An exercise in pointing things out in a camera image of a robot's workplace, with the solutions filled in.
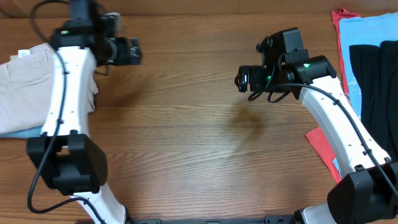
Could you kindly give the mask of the beige cotton shorts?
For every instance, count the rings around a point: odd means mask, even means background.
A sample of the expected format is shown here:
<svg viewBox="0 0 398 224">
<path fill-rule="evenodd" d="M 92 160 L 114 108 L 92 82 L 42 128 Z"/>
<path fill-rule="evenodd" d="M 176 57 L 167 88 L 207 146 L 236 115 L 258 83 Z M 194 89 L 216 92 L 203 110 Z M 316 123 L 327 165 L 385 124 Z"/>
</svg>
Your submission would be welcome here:
<svg viewBox="0 0 398 224">
<path fill-rule="evenodd" d="M 59 135 L 88 134 L 88 114 L 95 110 L 96 60 L 90 49 L 49 44 L 13 55 L 1 65 L 1 133 L 41 126 L 51 136 L 62 115 Z"/>
</svg>

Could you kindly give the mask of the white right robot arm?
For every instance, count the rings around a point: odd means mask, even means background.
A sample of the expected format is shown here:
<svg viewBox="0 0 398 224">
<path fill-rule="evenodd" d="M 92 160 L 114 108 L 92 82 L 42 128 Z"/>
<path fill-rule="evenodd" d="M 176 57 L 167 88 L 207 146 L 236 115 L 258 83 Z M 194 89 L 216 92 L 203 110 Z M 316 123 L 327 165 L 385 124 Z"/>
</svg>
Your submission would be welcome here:
<svg viewBox="0 0 398 224">
<path fill-rule="evenodd" d="M 326 202 L 297 210 L 293 223 L 369 223 L 397 216 L 397 163 L 366 131 L 329 65 L 291 65 L 280 73 L 241 66 L 240 92 L 291 91 L 316 119 L 335 153 L 342 180 Z"/>
</svg>

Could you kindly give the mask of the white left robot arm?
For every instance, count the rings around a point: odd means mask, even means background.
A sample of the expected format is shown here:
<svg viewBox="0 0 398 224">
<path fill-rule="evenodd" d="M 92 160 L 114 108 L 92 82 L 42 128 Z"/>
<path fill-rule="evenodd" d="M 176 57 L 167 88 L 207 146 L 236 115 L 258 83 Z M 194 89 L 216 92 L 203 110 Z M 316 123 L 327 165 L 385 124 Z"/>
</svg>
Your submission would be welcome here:
<svg viewBox="0 0 398 224">
<path fill-rule="evenodd" d="M 89 95 L 98 60 L 106 65 L 138 65 L 137 39 L 110 38 L 94 46 L 55 46 L 55 78 L 50 109 L 41 134 L 27 141 L 27 153 L 37 172 L 27 206 L 33 213 L 47 213 L 78 202 L 93 223 L 132 223 L 128 209 L 118 202 L 108 183 L 105 153 L 90 138 L 85 98 Z M 33 205 L 36 185 L 42 179 L 67 199 L 49 208 Z"/>
</svg>

